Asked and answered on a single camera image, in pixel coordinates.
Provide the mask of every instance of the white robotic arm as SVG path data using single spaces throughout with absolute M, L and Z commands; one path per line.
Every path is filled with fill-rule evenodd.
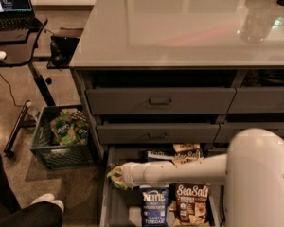
M 225 184 L 226 227 L 284 227 L 284 141 L 260 129 L 238 133 L 227 156 L 174 166 L 170 162 L 120 167 L 128 187 L 170 183 Z

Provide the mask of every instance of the desk leg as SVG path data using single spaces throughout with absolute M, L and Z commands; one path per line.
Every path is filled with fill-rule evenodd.
M 34 67 L 33 63 L 29 63 L 28 64 L 28 68 L 32 74 L 32 76 L 34 77 L 35 83 L 38 86 L 38 89 L 41 93 L 41 95 L 44 98 L 44 101 L 46 102 L 47 106 L 55 106 L 55 101 L 53 99 L 53 97 L 51 96 L 46 82 L 44 81 L 44 78 L 42 77 L 42 75 L 38 72 L 38 70 Z M 32 121 L 25 121 L 25 117 L 28 111 L 28 107 L 27 107 L 27 102 L 25 103 L 25 105 L 23 106 L 19 117 L 17 119 L 17 122 L 12 130 L 11 136 L 9 137 L 8 143 L 6 144 L 6 147 L 4 149 L 4 153 L 5 156 L 8 158 L 12 158 L 14 156 L 14 153 L 11 151 L 12 145 L 17 137 L 18 131 L 21 128 L 28 128 L 28 127 L 34 127 L 36 126 L 35 122 Z

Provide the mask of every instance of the black desk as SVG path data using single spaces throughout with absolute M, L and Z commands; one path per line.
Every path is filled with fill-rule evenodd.
M 0 61 L 0 68 L 2 67 L 17 67 L 28 65 L 28 68 L 34 77 L 34 80 L 48 106 L 55 106 L 55 102 L 48 91 L 47 85 L 42 75 L 33 65 L 33 55 L 35 49 L 38 47 L 38 39 L 44 27 L 47 24 L 47 18 L 38 18 L 35 20 L 33 28 L 31 29 L 25 43 L 21 44 L 0 44 L 0 51 L 5 51 L 7 56 Z M 21 128 L 32 127 L 34 122 L 26 122 L 25 116 L 28 111 L 27 103 L 24 104 L 22 111 L 19 114 L 15 127 L 9 137 L 5 147 L 5 155 L 9 158 L 13 157 L 14 153 L 11 151 L 12 145 L 16 139 L 17 133 Z

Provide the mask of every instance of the gray countertop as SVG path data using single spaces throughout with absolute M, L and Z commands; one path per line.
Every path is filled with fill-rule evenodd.
M 97 0 L 71 67 L 284 68 L 276 0 Z

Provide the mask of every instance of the basket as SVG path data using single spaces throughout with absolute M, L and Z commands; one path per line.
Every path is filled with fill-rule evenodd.
M 81 105 L 44 107 L 31 140 L 30 151 L 48 170 L 94 166 L 98 153 L 90 136 L 86 145 L 62 146 L 55 143 L 50 122 L 61 112 L 70 112 L 73 119 L 82 119 L 86 122 Z

